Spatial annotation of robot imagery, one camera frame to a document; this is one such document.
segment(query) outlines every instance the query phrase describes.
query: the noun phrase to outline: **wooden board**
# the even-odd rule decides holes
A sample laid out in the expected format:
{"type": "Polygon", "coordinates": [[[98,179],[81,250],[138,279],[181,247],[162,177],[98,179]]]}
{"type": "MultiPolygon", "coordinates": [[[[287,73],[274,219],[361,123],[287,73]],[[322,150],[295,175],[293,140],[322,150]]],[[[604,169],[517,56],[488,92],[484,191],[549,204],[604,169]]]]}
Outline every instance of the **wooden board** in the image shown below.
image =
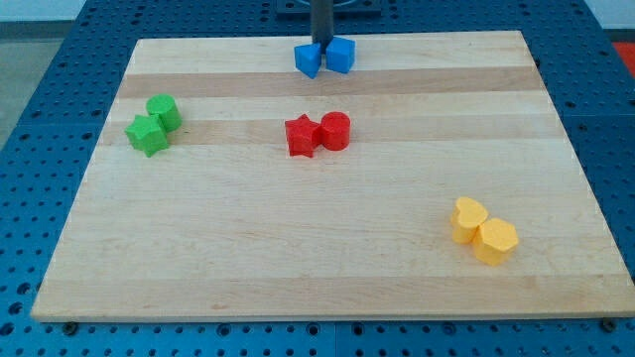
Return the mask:
{"type": "Polygon", "coordinates": [[[294,69],[308,38],[143,40],[34,305],[42,321],[630,315],[635,289],[518,32],[350,37],[349,75],[294,69]],[[123,134],[172,93],[151,159],[123,134]],[[290,158],[284,121],[341,110],[350,147],[290,158]],[[491,268],[454,200],[513,222],[491,268]]]}

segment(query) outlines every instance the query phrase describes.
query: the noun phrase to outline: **black pole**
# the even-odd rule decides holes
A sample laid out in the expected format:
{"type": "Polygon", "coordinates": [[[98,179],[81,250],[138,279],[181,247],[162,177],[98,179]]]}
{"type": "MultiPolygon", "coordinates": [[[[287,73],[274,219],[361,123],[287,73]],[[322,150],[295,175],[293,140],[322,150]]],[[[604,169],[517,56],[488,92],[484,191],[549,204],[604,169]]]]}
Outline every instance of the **black pole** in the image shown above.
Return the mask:
{"type": "Polygon", "coordinates": [[[311,37],[325,53],[333,39],[333,0],[311,0],[311,37]]]}

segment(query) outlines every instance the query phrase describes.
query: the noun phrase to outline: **blue block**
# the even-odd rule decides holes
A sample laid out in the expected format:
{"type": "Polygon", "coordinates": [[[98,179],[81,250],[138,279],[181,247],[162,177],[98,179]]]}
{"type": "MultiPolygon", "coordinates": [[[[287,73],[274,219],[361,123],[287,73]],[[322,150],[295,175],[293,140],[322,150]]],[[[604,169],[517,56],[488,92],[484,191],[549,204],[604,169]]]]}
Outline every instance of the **blue block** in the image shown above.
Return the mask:
{"type": "Polygon", "coordinates": [[[309,78],[315,78],[321,66],[319,44],[296,46],[294,53],[296,54],[296,68],[309,78]]]}
{"type": "Polygon", "coordinates": [[[340,73],[348,73],[355,63],[355,42],[343,38],[333,38],[326,47],[326,68],[340,73]]]}

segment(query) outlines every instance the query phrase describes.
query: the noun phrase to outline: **blue pegboard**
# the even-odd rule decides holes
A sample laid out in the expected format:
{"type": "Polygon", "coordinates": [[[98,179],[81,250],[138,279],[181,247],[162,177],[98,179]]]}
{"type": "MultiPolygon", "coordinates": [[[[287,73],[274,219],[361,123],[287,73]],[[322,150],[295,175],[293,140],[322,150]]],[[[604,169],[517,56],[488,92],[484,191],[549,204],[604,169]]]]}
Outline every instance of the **blue pegboard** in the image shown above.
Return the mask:
{"type": "MultiPolygon", "coordinates": [[[[60,324],[29,316],[81,176],[140,38],[307,35],[261,1],[88,0],[0,155],[0,356],[605,356],[635,319],[60,324]]],[[[635,85],[580,0],[384,0],[338,34],[521,30],[631,275],[635,85]]]]}

